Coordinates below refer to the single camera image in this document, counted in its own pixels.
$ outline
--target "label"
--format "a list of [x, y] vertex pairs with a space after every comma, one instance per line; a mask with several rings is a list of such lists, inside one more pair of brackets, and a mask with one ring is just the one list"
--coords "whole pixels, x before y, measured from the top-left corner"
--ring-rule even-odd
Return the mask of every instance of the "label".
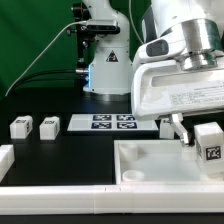
[[178, 89], [170, 91], [171, 105], [199, 105], [210, 103], [224, 103], [224, 82], [203, 82], [199, 84], [178, 85]]
[[45, 121], [44, 124], [54, 124], [54, 121]]
[[29, 124], [29, 122], [26, 124], [26, 131], [27, 131], [27, 133], [29, 133], [29, 131], [30, 131], [30, 124]]
[[199, 142], [197, 140], [195, 140], [196, 142], [196, 149], [198, 151], [198, 155], [202, 158], [202, 150], [201, 150], [201, 146], [199, 144]]
[[112, 124], [110, 122], [93, 122], [91, 129], [111, 129]]
[[137, 129], [136, 122], [118, 122], [117, 129]]
[[17, 121], [16, 121], [17, 124], [23, 124], [23, 123], [25, 123], [25, 122], [26, 122], [26, 120], [17, 120]]
[[118, 121], [135, 121], [133, 115], [117, 115]]
[[94, 115], [93, 120], [94, 121], [111, 121], [112, 116], [111, 115]]
[[118, 62], [117, 56], [114, 51], [110, 53], [109, 57], [107, 58], [107, 62]]
[[206, 161], [214, 161], [222, 159], [222, 151], [220, 146], [206, 148]]

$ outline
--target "white plastic box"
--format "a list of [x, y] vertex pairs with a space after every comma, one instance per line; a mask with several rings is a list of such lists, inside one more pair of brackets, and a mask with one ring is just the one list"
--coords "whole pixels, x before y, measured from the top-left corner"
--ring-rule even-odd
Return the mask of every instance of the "white plastic box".
[[131, 191], [127, 211], [224, 212], [223, 179], [202, 177], [197, 157], [183, 159], [179, 140], [119, 140], [114, 147], [116, 184]]
[[10, 125], [12, 139], [25, 139], [33, 129], [33, 119], [31, 116], [17, 117]]

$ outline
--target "white platform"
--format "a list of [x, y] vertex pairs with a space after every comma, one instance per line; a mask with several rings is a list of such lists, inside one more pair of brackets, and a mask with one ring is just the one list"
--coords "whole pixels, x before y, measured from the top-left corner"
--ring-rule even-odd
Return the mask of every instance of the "white platform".
[[157, 131], [155, 121], [139, 122], [131, 114], [73, 114], [68, 131]]

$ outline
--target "white cube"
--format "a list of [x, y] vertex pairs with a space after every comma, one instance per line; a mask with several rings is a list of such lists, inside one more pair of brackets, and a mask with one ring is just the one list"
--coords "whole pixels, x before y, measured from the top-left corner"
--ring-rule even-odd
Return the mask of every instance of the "white cube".
[[15, 161], [13, 145], [2, 145], [0, 147], [0, 182]]
[[12, 139], [25, 139], [33, 130], [33, 119], [31, 116], [17, 117], [10, 124], [10, 133]]
[[60, 119], [58, 117], [47, 117], [40, 125], [41, 140], [55, 140], [60, 131]]
[[216, 122], [196, 125], [194, 127], [198, 165], [206, 174], [224, 171], [224, 136]]

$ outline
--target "blue light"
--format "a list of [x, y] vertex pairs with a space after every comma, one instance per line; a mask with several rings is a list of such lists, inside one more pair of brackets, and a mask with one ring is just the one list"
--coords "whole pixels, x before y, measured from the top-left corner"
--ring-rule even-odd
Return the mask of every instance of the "blue light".
[[90, 86], [91, 86], [91, 65], [89, 65], [88, 70], [89, 70], [89, 82], [88, 82], [88, 88], [90, 88]]

